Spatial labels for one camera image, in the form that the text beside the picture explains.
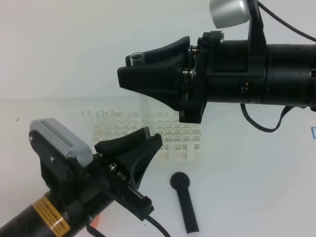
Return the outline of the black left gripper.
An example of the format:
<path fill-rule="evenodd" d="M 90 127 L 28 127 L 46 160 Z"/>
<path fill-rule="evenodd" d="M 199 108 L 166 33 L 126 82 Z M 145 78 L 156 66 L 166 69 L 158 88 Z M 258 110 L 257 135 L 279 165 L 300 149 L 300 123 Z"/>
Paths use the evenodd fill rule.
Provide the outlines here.
<path fill-rule="evenodd" d="M 71 222 L 88 222 L 113 201 L 141 221 L 153 212 L 152 201 L 138 192 L 143 176 L 162 147 L 160 134 L 148 127 L 113 140 L 100 141 L 93 161 L 82 167 L 75 158 L 61 157 L 60 200 Z"/>

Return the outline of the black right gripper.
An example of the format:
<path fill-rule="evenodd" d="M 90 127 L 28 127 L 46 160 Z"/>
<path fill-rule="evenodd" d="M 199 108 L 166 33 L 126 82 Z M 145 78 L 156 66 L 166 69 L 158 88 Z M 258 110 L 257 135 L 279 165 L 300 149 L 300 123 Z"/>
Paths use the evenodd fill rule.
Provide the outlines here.
<path fill-rule="evenodd" d="M 263 32 L 247 40 L 224 40 L 221 31 L 198 39 L 199 55 L 189 107 L 181 109 L 188 77 L 190 37 L 142 52 L 143 65 L 118 69 L 121 88 L 134 91 L 179 111 L 180 122 L 200 123 L 208 102 L 261 104 L 266 84 L 267 43 Z"/>

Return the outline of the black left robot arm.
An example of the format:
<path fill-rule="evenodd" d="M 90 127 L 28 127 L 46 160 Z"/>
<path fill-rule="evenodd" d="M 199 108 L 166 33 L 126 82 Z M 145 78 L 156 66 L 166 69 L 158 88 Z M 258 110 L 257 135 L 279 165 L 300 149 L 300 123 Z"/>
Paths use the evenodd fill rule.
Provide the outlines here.
<path fill-rule="evenodd" d="M 79 162 L 75 153 L 64 153 L 56 138 L 38 130 L 29 133 L 39 156 L 41 176 L 49 191 L 0 229 L 3 237 L 73 237 L 82 229 L 93 236 L 93 219 L 117 202 L 145 220 L 153 212 L 152 201 L 138 192 L 150 162 L 162 146 L 159 134 L 147 127 L 124 137 L 101 141 Z"/>

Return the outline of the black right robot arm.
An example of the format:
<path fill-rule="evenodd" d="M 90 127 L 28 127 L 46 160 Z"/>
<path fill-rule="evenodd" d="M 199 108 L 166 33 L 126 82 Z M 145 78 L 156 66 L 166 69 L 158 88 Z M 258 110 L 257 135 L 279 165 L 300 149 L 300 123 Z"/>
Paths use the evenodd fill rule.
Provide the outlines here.
<path fill-rule="evenodd" d="M 280 119 L 295 108 L 316 109 L 315 45 L 267 44 L 262 32 L 246 40 L 224 40 L 206 32 L 155 50 L 134 53 L 117 71 L 121 88 L 156 99 L 179 114 L 182 123 L 201 124 L 209 103 L 239 106 L 245 120 L 263 133 L 247 105 L 281 106 Z"/>

